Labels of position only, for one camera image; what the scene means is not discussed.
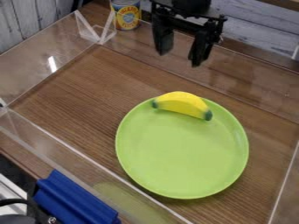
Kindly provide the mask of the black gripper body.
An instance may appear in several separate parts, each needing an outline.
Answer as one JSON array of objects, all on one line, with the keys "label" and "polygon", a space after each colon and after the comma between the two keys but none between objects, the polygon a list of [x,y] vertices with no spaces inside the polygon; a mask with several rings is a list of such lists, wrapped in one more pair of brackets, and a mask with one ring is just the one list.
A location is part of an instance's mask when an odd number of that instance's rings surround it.
[{"label": "black gripper body", "polygon": [[227,18],[211,8],[211,0],[149,0],[152,22],[164,29],[195,33],[205,31],[208,41],[219,43]]}]

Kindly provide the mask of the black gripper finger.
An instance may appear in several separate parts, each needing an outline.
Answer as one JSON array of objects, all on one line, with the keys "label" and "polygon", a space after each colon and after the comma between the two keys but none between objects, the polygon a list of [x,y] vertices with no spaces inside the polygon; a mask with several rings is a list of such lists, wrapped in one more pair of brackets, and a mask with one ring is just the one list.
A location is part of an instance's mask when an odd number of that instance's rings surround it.
[{"label": "black gripper finger", "polygon": [[152,33],[154,50],[162,56],[173,49],[173,25],[168,13],[152,15]]},{"label": "black gripper finger", "polygon": [[212,34],[208,30],[201,29],[195,33],[188,60],[191,66],[197,67],[201,62],[209,57],[211,48],[213,46]]}]

